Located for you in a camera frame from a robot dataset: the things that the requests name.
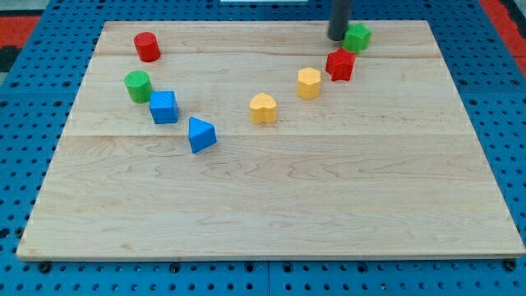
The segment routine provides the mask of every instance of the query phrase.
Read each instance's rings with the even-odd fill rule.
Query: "green cylinder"
[[[138,104],[150,101],[150,95],[153,91],[150,77],[144,71],[129,72],[124,78],[124,84],[128,89],[131,100]]]

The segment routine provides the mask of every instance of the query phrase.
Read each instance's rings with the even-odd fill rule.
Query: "green block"
[[[131,100],[138,104],[150,101],[150,95],[153,91],[150,77],[144,71],[129,72],[124,78],[124,84],[128,89]]]
[[[371,30],[362,23],[349,25],[344,37],[344,49],[359,54],[369,46]]]

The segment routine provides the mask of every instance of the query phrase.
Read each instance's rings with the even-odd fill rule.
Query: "yellow heart-shaped block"
[[[252,123],[275,123],[276,101],[268,94],[257,94],[250,101],[250,120]]]

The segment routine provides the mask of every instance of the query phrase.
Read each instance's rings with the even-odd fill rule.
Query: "blue block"
[[[179,107],[173,91],[153,91],[150,112],[155,124],[176,123]]]
[[[190,117],[190,123],[188,124],[188,140],[190,141],[192,153],[197,153],[206,147],[213,145],[217,142],[214,125]]]

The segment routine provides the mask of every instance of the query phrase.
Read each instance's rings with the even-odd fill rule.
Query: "red cylinder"
[[[150,32],[142,32],[135,36],[133,40],[139,58],[143,62],[154,62],[161,57],[159,45],[157,44],[157,37]]]

